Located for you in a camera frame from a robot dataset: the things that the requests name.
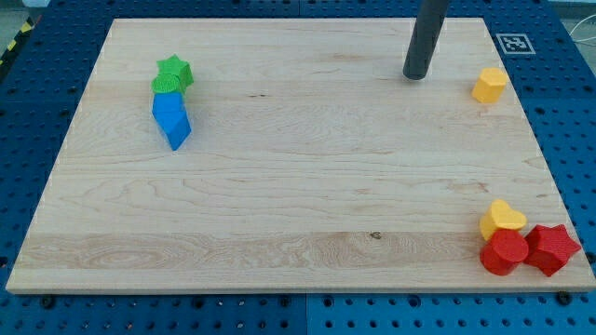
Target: green block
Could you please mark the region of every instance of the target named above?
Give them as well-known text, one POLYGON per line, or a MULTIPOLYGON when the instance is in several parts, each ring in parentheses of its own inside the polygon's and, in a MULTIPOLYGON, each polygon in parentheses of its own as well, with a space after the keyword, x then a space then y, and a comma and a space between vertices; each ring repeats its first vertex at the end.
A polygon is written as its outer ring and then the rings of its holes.
POLYGON ((151 82, 154 93, 184 93, 185 87, 180 83, 180 78, 173 74, 160 74, 151 82))
POLYGON ((173 55, 166 60, 158 60, 157 67, 159 68, 159 75, 173 74, 180 78, 183 92, 195 82, 193 73, 190 70, 190 64, 188 61, 179 59, 177 55, 173 55))

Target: blue pentagon block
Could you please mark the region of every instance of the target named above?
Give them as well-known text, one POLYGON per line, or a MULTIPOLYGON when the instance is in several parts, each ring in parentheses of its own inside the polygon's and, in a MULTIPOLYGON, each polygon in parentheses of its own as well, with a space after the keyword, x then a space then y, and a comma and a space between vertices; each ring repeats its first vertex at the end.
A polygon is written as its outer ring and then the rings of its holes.
POLYGON ((153 117, 168 138, 171 150, 177 150, 190 134, 190 123, 181 93, 155 94, 153 117))

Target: black pole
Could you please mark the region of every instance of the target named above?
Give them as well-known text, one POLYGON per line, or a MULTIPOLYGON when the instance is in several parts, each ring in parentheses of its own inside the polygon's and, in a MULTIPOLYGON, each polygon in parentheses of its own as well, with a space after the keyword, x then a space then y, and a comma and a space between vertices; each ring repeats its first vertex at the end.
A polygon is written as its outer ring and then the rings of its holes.
POLYGON ((403 75, 413 80, 427 75, 448 8, 449 0, 423 0, 403 64, 403 75))

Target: wooden board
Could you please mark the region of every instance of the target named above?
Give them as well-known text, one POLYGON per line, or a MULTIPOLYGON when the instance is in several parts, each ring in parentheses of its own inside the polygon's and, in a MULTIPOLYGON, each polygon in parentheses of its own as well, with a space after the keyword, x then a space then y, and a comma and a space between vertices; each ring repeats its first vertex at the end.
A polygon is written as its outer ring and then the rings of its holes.
POLYGON ((412 20, 115 20, 7 284, 13 293, 590 290, 583 252, 551 278, 483 269, 478 221, 505 198, 576 239, 482 20, 447 20, 422 82, 412 20), (173 153, 151 115, 156 60, 196 82, 173 153))

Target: blue perforated panel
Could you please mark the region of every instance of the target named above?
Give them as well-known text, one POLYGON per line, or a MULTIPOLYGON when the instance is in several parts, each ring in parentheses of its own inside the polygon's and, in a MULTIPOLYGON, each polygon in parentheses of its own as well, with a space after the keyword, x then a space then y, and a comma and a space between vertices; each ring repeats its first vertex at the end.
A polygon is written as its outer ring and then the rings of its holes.
MULTIPOLYGON (((113 18, 413 17, 404 0, 54 0, 0 87, 0 286, 52 169, 113 18)), ((596 79, 541 0, 457 0, 526 34, 535 54, 499 53, 589 259, 596 261, 596 79)), ((0 334, 596 333, 596 296, 292 295, 15 297, 0 290, 0 334)))

